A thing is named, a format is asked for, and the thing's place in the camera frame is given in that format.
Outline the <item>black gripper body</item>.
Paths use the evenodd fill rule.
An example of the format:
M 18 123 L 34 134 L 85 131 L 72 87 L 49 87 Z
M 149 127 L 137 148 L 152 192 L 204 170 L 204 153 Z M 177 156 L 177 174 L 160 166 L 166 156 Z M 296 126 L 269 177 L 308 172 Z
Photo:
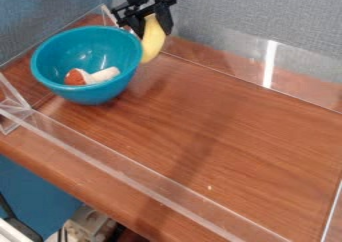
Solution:
M 166 5 L 168 8 L 176 4 L 176 0 L 125 0 L 118 6 L 110 9 L 117 24 L 120 26 L 128 25 L 126 18 L 129 16 L 138 16 L 144 18 L 149 14 L 154 14 L 154 7 Z

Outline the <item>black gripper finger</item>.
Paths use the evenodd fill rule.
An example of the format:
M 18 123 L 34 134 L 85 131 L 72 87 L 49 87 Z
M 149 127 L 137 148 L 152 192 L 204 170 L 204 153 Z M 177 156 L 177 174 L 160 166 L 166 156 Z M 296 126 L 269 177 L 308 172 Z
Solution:
M 138 38 L 142 38 L 145 21 L 138 16 L 129 16 L 126 18 L 128 26 L 133 30 Z
M 172 32 L 173 20 L 168 6 L 158 4 L 154 7 L 154 15 L 164 33 L 169 35 Z

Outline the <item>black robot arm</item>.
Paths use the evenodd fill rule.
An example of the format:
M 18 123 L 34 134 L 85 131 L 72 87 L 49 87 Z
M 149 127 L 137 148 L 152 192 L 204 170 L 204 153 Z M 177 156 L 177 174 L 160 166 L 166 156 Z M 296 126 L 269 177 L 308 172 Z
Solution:
M 142 37 L 145 18 L 156 17 L 162 32 L 169 35 L 173 28 L 173 20 L 169 7 L 177 3 L 176 0 L 125 0 L 110 9 L 120 27 L 128 26 L 138 37 Z

